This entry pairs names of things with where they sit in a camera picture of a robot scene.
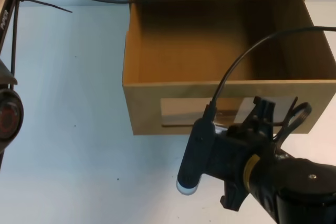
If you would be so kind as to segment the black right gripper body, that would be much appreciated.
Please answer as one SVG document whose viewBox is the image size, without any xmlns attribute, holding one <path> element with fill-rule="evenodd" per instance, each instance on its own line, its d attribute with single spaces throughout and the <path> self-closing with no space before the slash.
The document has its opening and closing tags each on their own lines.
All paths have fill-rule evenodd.
<svg viewBox="0 0 336 224">
<path fill-rule="evenodd" d="M 273 134 L 275 103 L 254 98 L 254 108 L 242 124 L 233 125 L 215 137 L 206 174 L 225 183 L 225 195 L 220 202 L 225 209 L 238 211 L 248 194 L 260 199 L 267 210 L 273 211 L 271 171 L 283 160 L 293 157 L 281 149 L 289 134 L 298 128 L 311 113 L 308 103 L 292 103 L 280 131 Z"/>
</svg>

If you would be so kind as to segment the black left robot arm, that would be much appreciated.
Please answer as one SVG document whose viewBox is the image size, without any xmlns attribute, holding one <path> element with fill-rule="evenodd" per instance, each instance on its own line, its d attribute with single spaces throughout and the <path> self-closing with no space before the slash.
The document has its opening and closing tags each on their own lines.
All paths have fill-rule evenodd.
<svg viewBox="0 0 336 224">
<path fill-rule="evenodd" d="M 3 160 L 5 149 L 19 133 L 24 118 L 24 108 L 21 98 L 14 91 L 14 86 L 17 85 L 15 60 L 20 2 L 21 0 L 1 0 L 1 46 L 4 44 L 11 16 L 14 15 L 10 69 L 1 62 L 1 160 Z"/>
</svg>

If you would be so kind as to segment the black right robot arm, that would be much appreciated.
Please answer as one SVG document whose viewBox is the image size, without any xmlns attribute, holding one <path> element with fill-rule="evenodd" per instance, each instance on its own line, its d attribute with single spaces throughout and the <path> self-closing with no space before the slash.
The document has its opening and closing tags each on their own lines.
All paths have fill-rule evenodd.
<svg viewBox="0 0 336 224">
<path fill-rule="evenodd" d="M 281 148 L 311 113 L 310 104 L 293 102 L 277 134 L 275 104 L 255 97 L 254 105 L 243 123 L 216 137 L 205 168 L 225 183 L 223 207 L 238 211 L 252 195 L 276 223 L 335 223 L 335 167 Z"/>
</svg>

